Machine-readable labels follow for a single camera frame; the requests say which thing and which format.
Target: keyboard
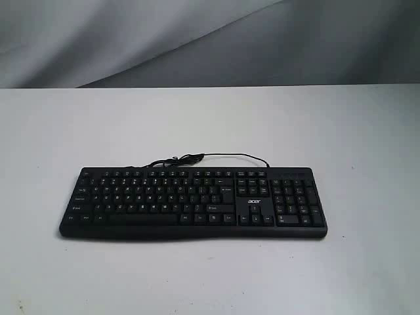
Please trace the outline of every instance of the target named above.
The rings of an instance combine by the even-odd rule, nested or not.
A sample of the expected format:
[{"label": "keyboard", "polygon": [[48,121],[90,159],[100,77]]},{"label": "keyboard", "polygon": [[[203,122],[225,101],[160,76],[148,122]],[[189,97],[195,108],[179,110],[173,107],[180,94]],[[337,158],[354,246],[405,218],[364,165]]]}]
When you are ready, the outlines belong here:
[{"label": "keyboard", "polygon": [[312,170],[85,167],[60,223],[70,238],[322,238]]}]

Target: white tabletop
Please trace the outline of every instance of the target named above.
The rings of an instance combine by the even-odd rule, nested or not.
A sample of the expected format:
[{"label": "white tabletop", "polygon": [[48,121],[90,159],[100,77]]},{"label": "white tabletop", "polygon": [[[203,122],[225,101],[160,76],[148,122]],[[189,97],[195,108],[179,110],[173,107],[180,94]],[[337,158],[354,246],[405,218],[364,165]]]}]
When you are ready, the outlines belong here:
[{"label": "white tabletop", "polygon": [[[420,85],[0,90],[0,313],[420,313],[419,99]],[[325,239],[59,236],[82,167],[200,152],[311,167]]]}]

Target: gray fabric backdrop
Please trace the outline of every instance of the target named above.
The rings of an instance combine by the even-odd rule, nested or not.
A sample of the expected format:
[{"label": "gray fabric backdrop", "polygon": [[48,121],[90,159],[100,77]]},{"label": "gray fabric backdrop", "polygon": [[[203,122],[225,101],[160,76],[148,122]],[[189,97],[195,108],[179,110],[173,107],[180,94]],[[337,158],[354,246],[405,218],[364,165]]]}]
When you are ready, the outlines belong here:
[{"label": "gray fabric backdrop", "polygon": [[0,0],[0,87],[420,82],[416,0]]}]

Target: space bar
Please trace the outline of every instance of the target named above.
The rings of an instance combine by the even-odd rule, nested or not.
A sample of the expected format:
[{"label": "space bar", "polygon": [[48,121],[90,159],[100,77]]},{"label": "space bar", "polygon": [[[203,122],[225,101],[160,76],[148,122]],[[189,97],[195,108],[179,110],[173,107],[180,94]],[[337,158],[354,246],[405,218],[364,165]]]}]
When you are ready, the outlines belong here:
[{"label": "space bar", "polygon": [[176,225],[177,215],[110,215],[110,223],[118,225]]}]

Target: keyboard cable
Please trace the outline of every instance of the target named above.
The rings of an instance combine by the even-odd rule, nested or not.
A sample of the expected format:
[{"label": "keyboard cable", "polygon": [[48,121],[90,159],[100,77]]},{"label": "keyboard cable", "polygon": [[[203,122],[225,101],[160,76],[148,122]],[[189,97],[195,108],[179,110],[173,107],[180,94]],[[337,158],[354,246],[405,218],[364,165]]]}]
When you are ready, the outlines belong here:
[{"label": "keyboard cable", "polygon": [[181,166],[181,165],[194,165],[203,160],[205,156],[246,156],[248,158],[257,159],[259,161],[262,161],[265,163],[267,167],[270,167],[270,165],[263,159],[251,156],[249,154],[245,153],[200,153],[200,154],[185,154],[178,158],[177,156],[174,156],[170,159],[159,159],[157,161],[151,162],[150,164],[145,165],[144,167],[153,167],[155,165],[162,164],[163,167],[168,166]]}]

